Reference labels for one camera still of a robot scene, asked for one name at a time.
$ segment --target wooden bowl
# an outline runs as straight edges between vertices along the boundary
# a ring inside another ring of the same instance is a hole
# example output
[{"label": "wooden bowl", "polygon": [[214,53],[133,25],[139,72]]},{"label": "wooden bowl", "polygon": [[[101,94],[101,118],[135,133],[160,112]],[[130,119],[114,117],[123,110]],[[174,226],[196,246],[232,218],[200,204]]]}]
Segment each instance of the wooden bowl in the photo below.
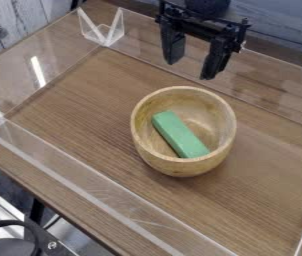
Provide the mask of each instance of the wooden bowl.
[{"label": "wooden bowl", "polygon": [[[180,158],[156,130],[153,115],[172,110],[190,127],[212,153]],[[237,133],[230,105],[214,93],[196,87],[169,87],[146,96],[131,116],[131,131],[138,153],[149,165],[174,177],[193,177],[210,171],[226,158]]]}]

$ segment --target bowl rim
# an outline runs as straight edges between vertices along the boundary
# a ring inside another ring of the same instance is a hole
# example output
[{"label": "bowl rim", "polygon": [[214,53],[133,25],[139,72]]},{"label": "bowl rim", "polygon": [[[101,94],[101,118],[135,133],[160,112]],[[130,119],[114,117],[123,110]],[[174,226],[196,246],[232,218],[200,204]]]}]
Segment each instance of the bowl rim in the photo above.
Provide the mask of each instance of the bowl rim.
[{"label": "bowl rim", "polygon": [[[205,94],[209,94],[212,97],[214,97],[226,107],[228,112],[232,116],[233,119],[233,127],[232,127],[232,136],[229,136],[228,140],[225,141],[224,145],[218,147],[217,150],[214,150],[210,154],[201,156],[201,157],[196,157],[196,158],[177,158],[177,157],[172,157],[172,156],[166,156],[161,153],[158,153],[157,151],[152,150],[146,145],[145,142],[142,141],[139,134],[137,132],[137,128],[135,128],[135,116],[137,113],[142,107],[142,105],[145,104],[145,102],[153,98],[156,95],[166,92],[166,91],[173,91],[173,90],[194,90],[194,91],[200,91]],[[232,145],[234,138],[236,138],[236,134],[237,134],[237,117],[236,117],[236,113],[234,110],[230,106],[230,104],[225,101],[225,99],[218,96],[216,93],[210,92],[206,89],[202,88],[197,88],[193,86],[172,86],[172,87],[166,87],[161,90],[157,90],[156,92],[153,92],[152,94],[149,94],[137,104],[133,114],[131,114],[131,120],[130,120],[130,125],[131,125],[131,132],[133,132],[133,137],[134,140],[138,142],[139,146],[145,149],[145,151],[148,151],[153,156],[166,160],[166,161],[172,161],[172,162],[178,162],[178,163],[193,163],[193,162],[200,162],[204,161],[209,158],[213,158],[214,156],[217,156],[221,152],[224,152],[226,150],[226,148]]]}]

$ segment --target green block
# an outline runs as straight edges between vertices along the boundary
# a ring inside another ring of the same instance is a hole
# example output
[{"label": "green block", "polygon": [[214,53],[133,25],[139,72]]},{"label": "green block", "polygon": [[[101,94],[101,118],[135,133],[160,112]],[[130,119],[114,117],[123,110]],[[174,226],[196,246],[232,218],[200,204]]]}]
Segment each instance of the green block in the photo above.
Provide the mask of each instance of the green block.
[{"label": "green block", "polygon": [[196,158],[210,153],[209,148],[173,111],[156,114],[153,125],[181,158]]}]

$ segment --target black cable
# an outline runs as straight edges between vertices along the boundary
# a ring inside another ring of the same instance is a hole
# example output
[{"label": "black cable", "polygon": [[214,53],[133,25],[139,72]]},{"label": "black cable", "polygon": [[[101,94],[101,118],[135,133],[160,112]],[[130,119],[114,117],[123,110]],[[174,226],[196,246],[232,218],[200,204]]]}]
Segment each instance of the black cable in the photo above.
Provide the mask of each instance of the black cable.
[{"label": "black cable", "polygon": [[34,251],[31,253],[31,256],[38,256],[38,252],[39,252],[39,236],[38,236],[38,232],[35,230],[34,225],[19,221],[19,220],[0,220],[0,228],[7,227],[7,226],[23,226],[25,228],[27,228],[33,235],[34,235],[34,243],[35,243],[35,248]]},{"label": "black cable", "polygon": [[57,222],[58,222],[61,219],[62,219],[62,217],[61,217],[61,215],[59,215],[58,218],[55,218],[55,220],[54,220],[49,225],[46,225],[43,228],[45,228],[46,230],[49,230],[49,229],[57,224]]}]

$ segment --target robotic arm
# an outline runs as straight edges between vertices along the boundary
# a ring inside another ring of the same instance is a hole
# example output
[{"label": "robotic arm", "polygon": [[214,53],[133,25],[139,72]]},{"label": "robotic arm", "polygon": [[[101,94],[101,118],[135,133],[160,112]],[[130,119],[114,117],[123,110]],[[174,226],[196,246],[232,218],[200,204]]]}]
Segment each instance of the robotic arm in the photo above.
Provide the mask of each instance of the robotic arm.
[{"label": "robotic arm", "polygon": [[157,22],[161,25],[164,55],[170,65],[185,56],[186,34],[212,43],[201,79],[214,79],[225,70],[233,52],[245,44],[249,20],[229,21],[222,17],[230,0],[186,0],[185,6],[161,0]]}]

